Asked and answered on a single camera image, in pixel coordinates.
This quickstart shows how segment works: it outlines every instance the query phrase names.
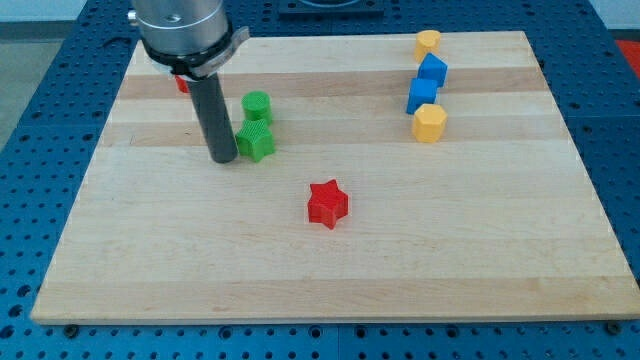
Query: yellow block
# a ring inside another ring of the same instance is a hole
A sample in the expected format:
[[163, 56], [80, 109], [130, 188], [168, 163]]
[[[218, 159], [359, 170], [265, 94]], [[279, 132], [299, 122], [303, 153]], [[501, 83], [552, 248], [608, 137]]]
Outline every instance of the yellow block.
[[411, 131], [419, 142], [434, 143], [440, 139], [447, 125], [447, 112], [442, 106], [423, 104], [413, 114]]
[[421, 63], [428, 53], [438, 53], [440, 47], [440, 32], [436, 30], [421, 31], [416, 35], [416, 50], [413, 54], [416, 61]]

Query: wood grain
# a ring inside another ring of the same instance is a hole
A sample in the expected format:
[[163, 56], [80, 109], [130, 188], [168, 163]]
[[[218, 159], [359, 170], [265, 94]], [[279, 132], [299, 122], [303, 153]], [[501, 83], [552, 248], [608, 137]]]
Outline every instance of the wood grain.
[[[259, 38], [222, 70], [272, 96], [276, 154], [208, 158], [140, 49], [32, 318], [43, 324], [629, 319], [640, 291], [521, 32], [443, 34], [449, 114], [416, 143], [413, 35]], [[350, 215], [306, 218], [336, 178]], [[69, 294], [74, 301], [69, 302]]]

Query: blue block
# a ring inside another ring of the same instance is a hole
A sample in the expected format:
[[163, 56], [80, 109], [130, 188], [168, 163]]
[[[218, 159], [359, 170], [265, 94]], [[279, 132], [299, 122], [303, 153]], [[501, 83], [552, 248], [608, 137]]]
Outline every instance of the blue block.
[[413, 115], [422, 104], [435, 103], [437, 94], [438, 83], [436, 81], [418, 78], [412, 79], [411, 88], [409, 89], [407, 114]]
[[418, 78], [435, 80], [438, 83], [438, 87], [442, 87], [446, 77], [447, 64], [432, 53], [427, 54], [418, 69]]

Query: plastic block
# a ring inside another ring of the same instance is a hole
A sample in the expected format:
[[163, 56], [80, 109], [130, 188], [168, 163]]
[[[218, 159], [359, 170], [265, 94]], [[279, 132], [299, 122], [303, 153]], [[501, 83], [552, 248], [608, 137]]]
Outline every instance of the plastic block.
[[447, 78], [447, 68], [447, 64], [440, 60], [439, 57], [427, 54], [422, 64], [420, 64], [420, 68], [418, 68], [418, 78], [435, 80], [438, 83], [438, 87], [442, 87]]
[[176, 78], [176, 84], [178, 85], [178, 90], [180, 90], [181, 93], [188, 94], [189, 87], [187, 86], [187, 81], [177, 75], [175, 75], [174, 77]]
[[249, 156], [255, 162], [260, 162], [263, 157], [276, 151], [273, 135], [264, 119], [245, 120], [242, 129], [236, 134], [236, 143], [240, 155]]
[[338, 189], [333, 179], [324, 184], [311, 184], [311, 199], [307, 203], [309, 222], [335, 228], [338, 219], [349, 213], [349, 196]]
[[242, 97], [242, 110], [246, 120], [256, 121], [265, 119], [267, 125], [271, 125], [271, 100], [269, 94], [264, 91], [252, 91]]
[[409, 88], [407, 114], [413, 115], [422, 104], [433, 104], [438, 94], [438, 83], [429, 79], [412, 79]]
[[413, 53], [416, 62], [421, 63], [429, 53], [438, 53], [440, 37], [440, 32], [437, 30], [425, 30], [416, 35], [416, 49]]
[[442, 106], [424, 104], [413, 115], [413, 136], [419, 142], [434, 143], [440, 139], [447, 124], [447, 112]]

